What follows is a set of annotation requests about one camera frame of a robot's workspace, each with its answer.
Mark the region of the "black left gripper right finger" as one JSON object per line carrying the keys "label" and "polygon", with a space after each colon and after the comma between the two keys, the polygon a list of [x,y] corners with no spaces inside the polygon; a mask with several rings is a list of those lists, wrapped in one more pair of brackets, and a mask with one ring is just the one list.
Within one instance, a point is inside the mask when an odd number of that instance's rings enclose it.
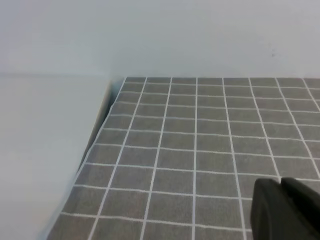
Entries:
{"label": "black left gripper right finger", "polygon": [[291,177],[283,177],[281,188],[289,198],[298,218],[308,235],[320,239],[320,195],[307,185]]}

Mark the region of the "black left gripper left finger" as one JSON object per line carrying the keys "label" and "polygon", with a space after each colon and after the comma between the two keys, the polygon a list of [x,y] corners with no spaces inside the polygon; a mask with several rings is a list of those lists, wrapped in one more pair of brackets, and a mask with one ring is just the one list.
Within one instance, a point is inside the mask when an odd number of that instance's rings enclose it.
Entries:
{"label": "black left gripper left finger", "polygon": [[270,178],[259,178],[254,183],[250,225],[254,240],[313,238],[295,216],[281,183]]}

